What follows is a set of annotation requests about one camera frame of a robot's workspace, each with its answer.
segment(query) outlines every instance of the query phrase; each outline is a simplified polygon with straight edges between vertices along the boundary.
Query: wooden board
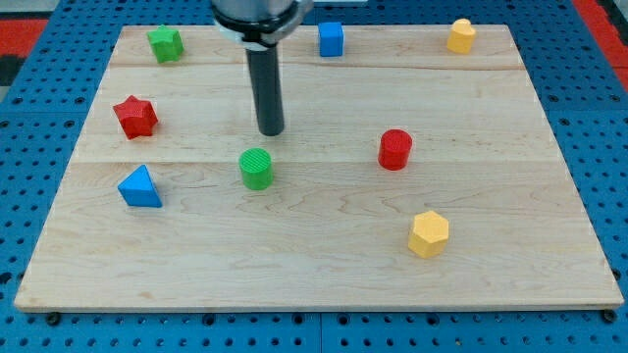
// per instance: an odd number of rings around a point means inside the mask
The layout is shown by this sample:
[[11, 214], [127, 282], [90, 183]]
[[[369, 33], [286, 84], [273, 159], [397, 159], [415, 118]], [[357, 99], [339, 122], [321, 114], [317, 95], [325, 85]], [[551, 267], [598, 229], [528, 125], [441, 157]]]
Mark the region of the wooden board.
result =
[[[148, 27], [124, 28], [16, 305], [29, 312], [485, 311], [616, 307], [623, 298], [503, 25], [468, 56], [447, 26], [348, 26], [320, 58], [316, 27], [282, 42], [288, 128], [257, 132], [244, 53], [181, 27], [157, 65]], [[112, 105], [154, 102], [127, 141]], [[378, 141], [401, 126], [410, 164]], [[260, 146], [276, 179], [250, 191], [237, 158]], [[147, 164], [162, 209], [116, 185]], [[410, 222], [449, 219], [444, 254], [407, 248]]]

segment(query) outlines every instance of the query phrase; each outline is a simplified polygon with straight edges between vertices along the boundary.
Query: red star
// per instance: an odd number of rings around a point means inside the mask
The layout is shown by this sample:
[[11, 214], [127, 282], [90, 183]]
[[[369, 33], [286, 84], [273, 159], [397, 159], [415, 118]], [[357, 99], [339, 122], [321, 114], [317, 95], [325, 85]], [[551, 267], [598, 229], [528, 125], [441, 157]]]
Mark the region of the red star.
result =
[[114, 106], [120, 125], [128, 139], [138, 136], [152, 136], [157, 116], [149, 101], [129, 96], [124, 103]]

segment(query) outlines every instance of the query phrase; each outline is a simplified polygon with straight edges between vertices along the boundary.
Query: yellow hexagon block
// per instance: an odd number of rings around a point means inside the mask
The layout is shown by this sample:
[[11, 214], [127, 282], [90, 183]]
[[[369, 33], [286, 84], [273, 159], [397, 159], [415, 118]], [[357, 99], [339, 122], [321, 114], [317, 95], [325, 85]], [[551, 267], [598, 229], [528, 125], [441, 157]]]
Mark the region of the yellow hexagon block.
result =
[[414, 216], [408, 247], [424, 259], [439, 255], [449, 240], [449, 221], [434, 211]]
[[451, 32], [447, 40], [447, 49], [459, 54], [469, 53], [475, 40], [475, 34], [475, 28], [471, 26], [469, 20], [457, 20], [451, 26]]

